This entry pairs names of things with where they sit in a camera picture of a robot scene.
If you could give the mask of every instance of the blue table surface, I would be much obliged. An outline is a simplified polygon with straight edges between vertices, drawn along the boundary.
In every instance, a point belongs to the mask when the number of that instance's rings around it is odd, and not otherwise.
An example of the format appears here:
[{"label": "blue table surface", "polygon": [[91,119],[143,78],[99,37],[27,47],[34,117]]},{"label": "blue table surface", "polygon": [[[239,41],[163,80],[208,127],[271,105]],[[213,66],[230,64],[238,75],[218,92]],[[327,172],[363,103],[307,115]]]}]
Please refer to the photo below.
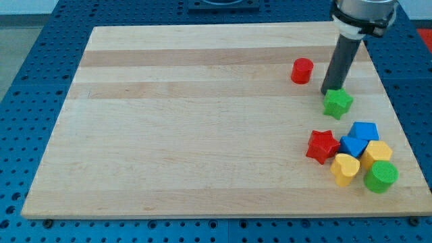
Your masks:
[{"label": "blue table surface", "polygon": [[[20,216],[94,26],[328,21],[329,7],[327,0],[261,0],[259,11],[188,13],[185,0],[59,0],[0,107],[0,242],[432,242],[432,217],[56,220],[44,227],[49,221]],[[431,186],[432,55],[401,8],[383,38],[365,43]]]}]

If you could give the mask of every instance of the toy block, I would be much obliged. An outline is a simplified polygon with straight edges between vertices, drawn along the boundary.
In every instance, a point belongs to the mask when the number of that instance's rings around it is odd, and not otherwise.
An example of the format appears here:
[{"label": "toy block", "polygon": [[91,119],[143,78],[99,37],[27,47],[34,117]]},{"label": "toy block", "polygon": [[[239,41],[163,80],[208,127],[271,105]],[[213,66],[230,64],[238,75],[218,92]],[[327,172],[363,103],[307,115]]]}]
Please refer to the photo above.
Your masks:
[{"label": "toy block", "polygon": [[350,110],[353,98],[343,88],[328,90],[324,97],[324,115],[331,115],[336,119]]},{"label": "toy block", "polygon": [[367,141],[379,140],[377,125],[373,122],[354,122],[348,136]]},{"label": "toy block", "polygon": [[340,139],[339,153],[346,153],[353,157],[358,158],[362,155],[367,146],[367,141],[358,138],[351,138],[349,136],[342,136]]},{"label": "toy block", "polygon": [[312,131],[308,145],[306,156],[316,159],[322,165],[326,159],[335,156],[340,147],[340,143],[333,137],[330,130],[325,132]]},{"label": "toy block", "polygon": [[336,184],[341,187],[349,185],[359,170],[360,161],[343,153],[336,155],[330,167],[330,171],[335,176]]},{"label": "toy block", "polygon": [[375,193],[384,193],[398,180],[399,172],[389,161],[377,161],[364,177],[364,185]]},{"label": "toy block", "polygon": [[291,80],[296,84],[306,84],[311,79],[313,62],[307,58],[299,58],[294,62]]},{"label": "toy block", "polygon": [[390,161],[392,153],[392,149],[384,141],[370,141],[360,157],[360,163],[369,170],[376,161]]}]

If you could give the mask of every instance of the blue cube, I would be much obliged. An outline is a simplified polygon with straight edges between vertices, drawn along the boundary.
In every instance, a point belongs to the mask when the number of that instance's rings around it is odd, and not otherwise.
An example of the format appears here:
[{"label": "blue cube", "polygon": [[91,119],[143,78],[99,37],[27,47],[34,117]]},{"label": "blue cube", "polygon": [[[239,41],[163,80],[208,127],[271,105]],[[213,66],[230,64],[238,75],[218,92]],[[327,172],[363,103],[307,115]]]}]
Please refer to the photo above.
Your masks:
[{"label": "blue cube", "polygon": [[377,125],[372,122],[354,122],[348,136],[366,141],[379,140]]},{"label": "blue cube", "polygon": [[346,153],[355,158],[360,157],[366,149],[368,142],[363,139],[342,136],[340,139],[339,153]]}]

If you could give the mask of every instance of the wooden cutting board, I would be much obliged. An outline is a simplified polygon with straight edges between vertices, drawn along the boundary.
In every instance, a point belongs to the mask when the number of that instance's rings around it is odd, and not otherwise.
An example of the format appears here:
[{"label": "wooden cutting board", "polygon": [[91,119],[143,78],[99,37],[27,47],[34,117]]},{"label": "wooden cutting board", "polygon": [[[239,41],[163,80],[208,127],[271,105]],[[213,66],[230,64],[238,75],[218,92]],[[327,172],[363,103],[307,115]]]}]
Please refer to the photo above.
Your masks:
[{"label": "wooden cutting board", "polygon": [[[96,27],[22,210],[29,219],[428,215],[432,197],[362,44],[340,121],[319,92],[331,22]],[[309,84],[289,79],[299,57]],[[377,123],[400,179],[347,188],[305,157],[312,130]]]}]

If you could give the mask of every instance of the yellow hexagon block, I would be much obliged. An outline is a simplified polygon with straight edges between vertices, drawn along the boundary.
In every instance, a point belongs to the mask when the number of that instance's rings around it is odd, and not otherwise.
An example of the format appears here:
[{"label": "yellow hexagon block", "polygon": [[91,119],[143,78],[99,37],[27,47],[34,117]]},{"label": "yellow hexagon block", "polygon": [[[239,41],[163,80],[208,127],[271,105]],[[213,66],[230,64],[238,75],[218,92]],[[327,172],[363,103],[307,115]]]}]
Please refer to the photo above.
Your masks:
[{"label": "yellow hexagon block", "polygon": [[384,141],[370,141],[360,157],[360,163],[370,170],[376,161],[390,161],[392,154],[392,149]]},{"label": "yellow hexagon block", "polygon": [[337,154],[330,171],[335,176],[335,182],[338,186],[347,186],[360,170],[360,161],[351,155]]}]

